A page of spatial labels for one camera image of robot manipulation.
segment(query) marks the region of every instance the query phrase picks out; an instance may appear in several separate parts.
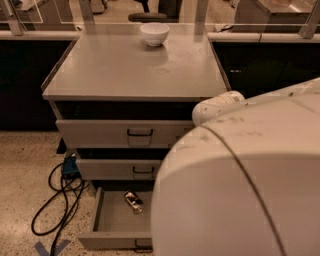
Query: black cable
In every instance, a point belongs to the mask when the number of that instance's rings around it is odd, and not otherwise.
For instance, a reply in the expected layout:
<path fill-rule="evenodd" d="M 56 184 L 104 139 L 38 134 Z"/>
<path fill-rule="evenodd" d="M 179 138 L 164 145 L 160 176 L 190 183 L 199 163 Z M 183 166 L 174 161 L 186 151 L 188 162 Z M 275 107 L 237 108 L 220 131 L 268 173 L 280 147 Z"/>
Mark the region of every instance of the black cable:
<path fill-rule="evenodd" d="M 58 242 L 58 238 L 61 234 L 61 231 L 69 224 L 69 222 L 73 219 L 73 217 L 75 216 L 78 207 L 79 207 L 79 199 L 81 197 L 81 194 L 83 192 L 84 189 L 86 189 L 89 185 L 85 186 L 85 181 L 80 178 L 74 178 L 74 179 L 65 179 L 63 177 L 63 175 L 61 174 L 60 177 L 60 189 L 56 188 L 52 185 L 52 176 L 55 173 L 55 171 L 62 166 L 65 161 L 68 158 L 66 158 L 64 160 L 64 162 L 56 165 L 53 170 L 51 171 L 49 177 L 48 177 L 48 185 L 49 187 L 54 190 L 56 193 L 38 210 L 38 212 L 35 214 L 35 216 L 33 217 L 32 223 L 31 223 L 31 230 L 32 233 L 37 235 L 37 236 L 45 236 L 48 235 L 50 233 L 53 233 L 54 231 L 58 230 L 56 233 L 56 236 L 52 242 L 51 245 L 51 251 L 50 251 L 50 255 L 54 256 L 55 255 L 55 251 L 56 251 L 56 245 Z M 76 180 L 80 180 L 80 184 L 77 185 L 76 187 L 72 187 L 73 182 L 75 182 Z M 68 196 L 67 193 L 68 192 L 72 192 L 76 199 L 74 201 L 74 203 L 72 204 L 72 206 L 69 209 L 69 200 L 68 200 Z M 64 197 L 64 201 L 65 201 L 65 209 L 64 209 L 64 214 L 62 216 L 62 218 L 60 219 L 60 221 L 57 223 L 57 225 L 55 225 L 53 228 L 45 231 L 45 232 L 37 232 L 35 230 L 35 222 L 37 220 L 37 218 L 39 217 L 39 215 L 41 214 L 41 212 L 58 196 L 62 194 Z"/>

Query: drawer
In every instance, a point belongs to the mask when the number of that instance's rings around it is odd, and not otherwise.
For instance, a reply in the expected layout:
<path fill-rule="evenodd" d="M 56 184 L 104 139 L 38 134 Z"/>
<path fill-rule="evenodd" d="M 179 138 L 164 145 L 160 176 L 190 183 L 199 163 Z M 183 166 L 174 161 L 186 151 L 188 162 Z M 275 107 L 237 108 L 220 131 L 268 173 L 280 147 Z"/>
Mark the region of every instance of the drawer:
<path fill-rule="evenodd" d="M 98 188 L 89 232 L 78 236 L 85 248 L 151 250 L 152 190 L 135 191 L 144 204 L 139 214 L 134 214 L 125 202 L 126 191 Z"/>
<path fill-rule="evenodd" d="M 154 180 L 160 160 L 77 159 L 84 180 Z"/>
<path fill-rule="evenodd" d="M 58 120 L 68 148 L 170 148 L 192 121 Z"/>

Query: counter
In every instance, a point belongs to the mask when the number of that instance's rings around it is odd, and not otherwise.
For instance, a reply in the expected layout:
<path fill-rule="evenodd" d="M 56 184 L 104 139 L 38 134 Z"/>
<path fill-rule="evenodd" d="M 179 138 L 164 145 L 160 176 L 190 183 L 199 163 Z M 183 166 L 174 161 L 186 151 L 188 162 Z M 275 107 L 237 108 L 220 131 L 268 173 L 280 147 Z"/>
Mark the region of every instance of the counter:
<path fill-rule="evenodd" d="M 48 100 L 202 99 L 224 92 L 211 46 L 194 25 L 171 24 L 161 47 L 148 46 L 139 24 L 84 32 L 51 81 Z"/>

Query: drawer handle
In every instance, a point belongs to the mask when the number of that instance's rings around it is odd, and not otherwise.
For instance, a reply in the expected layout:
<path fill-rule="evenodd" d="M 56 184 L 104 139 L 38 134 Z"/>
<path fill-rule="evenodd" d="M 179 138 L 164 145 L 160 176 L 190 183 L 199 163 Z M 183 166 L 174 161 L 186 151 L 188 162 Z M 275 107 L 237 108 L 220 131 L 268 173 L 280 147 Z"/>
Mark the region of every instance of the drawer handle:
<path fill-rule="evenodd" d="M 152 245 L 138 245 L 138 239 L 135 239 L 134 240 L 134 245 L 135 245 L 135 249 L 134 249 L 134 251 L 136 252 L 136 253 L 147 253 L 147 252 L 152 252 L 153 251 L 153 249 L 152 249 Z"/>
<path fill-rule="evenodd" d="M 145 133 L 131 133 L 130 129 L 127 130 L 127 135 L 128 136 L 133 136 L 133 137 L 150 137 L 153 134 L 153 129 L 150 130 L 149 133 L 145 134 Z"/>
<path fill-rule="evenodd" d="M 139 172 L 139 171 L 136 171 L 136 167 L 133 166 L 133 167 L 132 167 L 132 171 L 133 171 L 133 173 L 135 173 L 135 174 L 153 174 L 153 172 L 154 172 L 154 167 L 152 166 L 151 171 L 141 171 L 141 172 Z"/>

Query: blue tape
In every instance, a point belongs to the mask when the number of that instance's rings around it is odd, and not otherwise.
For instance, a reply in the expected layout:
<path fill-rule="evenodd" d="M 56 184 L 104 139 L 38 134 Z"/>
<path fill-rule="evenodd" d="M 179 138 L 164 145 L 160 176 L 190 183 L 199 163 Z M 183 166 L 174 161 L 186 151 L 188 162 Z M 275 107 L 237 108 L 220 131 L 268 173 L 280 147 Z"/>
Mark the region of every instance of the blue tape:
<path fill-rule="evenodd" d="M 55 256 L 59 255 L 69 243 L 69 240 L 63 240 L 61 244 L 57 247 Z M 50 254 L 48 253 L 46 248 L 44 248 L 43 244 L 40 241 L 34 245 L 34 248 L 37 250 L 40 256 L 50 256 Z"/>

